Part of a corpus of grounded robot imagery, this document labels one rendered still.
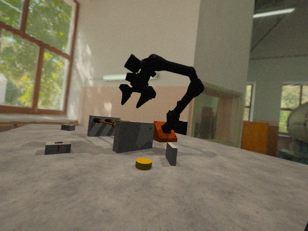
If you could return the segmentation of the yellow short cylinder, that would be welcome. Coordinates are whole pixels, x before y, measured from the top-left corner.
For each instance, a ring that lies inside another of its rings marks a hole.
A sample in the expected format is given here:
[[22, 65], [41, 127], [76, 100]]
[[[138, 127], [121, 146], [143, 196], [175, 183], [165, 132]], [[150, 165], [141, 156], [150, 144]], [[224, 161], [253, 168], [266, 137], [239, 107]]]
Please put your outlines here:
[[150, 170], [152, 168], [152, 160], [147, 158], [136, 159], [136, 166], [138, 170]]

